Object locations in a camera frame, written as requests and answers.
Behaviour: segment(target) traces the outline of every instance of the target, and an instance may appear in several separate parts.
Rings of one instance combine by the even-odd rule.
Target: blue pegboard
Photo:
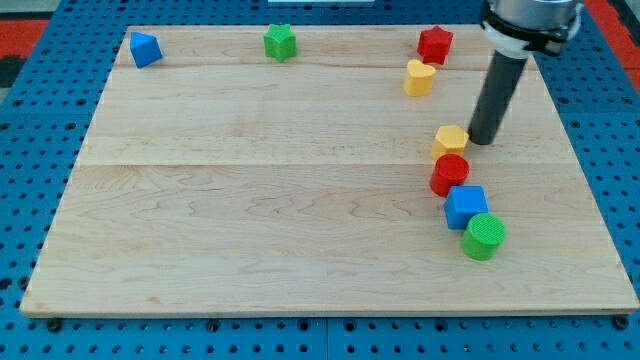
[[[31,320],[18,311],[127,25],[475,23],[480,1],[63,0],[0,108],[0,359],[640,358],[640,318]],[[636,290],[640,100],[586,14],[559,58],[536,55]]]

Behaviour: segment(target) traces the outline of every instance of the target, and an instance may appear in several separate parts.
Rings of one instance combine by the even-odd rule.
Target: red surface
[[[422,62],[444,65],[452,41],[453,33],[443,30],[440,26],[421,31],[418,54],[422,55]]]
[[[640,91],[640,48],[631,40],[629,29],[620,22],[618,12],[607,0],[584,0],[584,4],[629,75],[636,91]]]
[[[0,59],[28,58],[49,20],[0,20]]]
[[[442,155],[436,161],[429,186],[434,193],[447,197],[452,186],[462,185],[469,176],[469,163],[462,156]]]

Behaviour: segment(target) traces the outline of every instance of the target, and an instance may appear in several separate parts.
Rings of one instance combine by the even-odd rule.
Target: green cylinder
[[[462,250],[472,259],[489,260],[506,237],[502,220],[489,213],[476,214],[462,235]]]

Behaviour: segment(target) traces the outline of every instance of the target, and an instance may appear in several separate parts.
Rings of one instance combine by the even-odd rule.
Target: yellow block
[[[409,96],[423,96],[431,92],[436,69],[420,60],[407,63],[407,76],[404,78],[404,91]]]
[[[431,158],[438,160],[444,154],[462,156],[467,146],[469,134],[458,125],[440,126],[431,147]]]

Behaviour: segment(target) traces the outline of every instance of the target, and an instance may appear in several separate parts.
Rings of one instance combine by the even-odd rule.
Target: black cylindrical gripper
[[[469,124],[469,140],[473,143],[488,145],[493,142],[526,62],[527,59],[513,59],[497,51],[493,53]]]

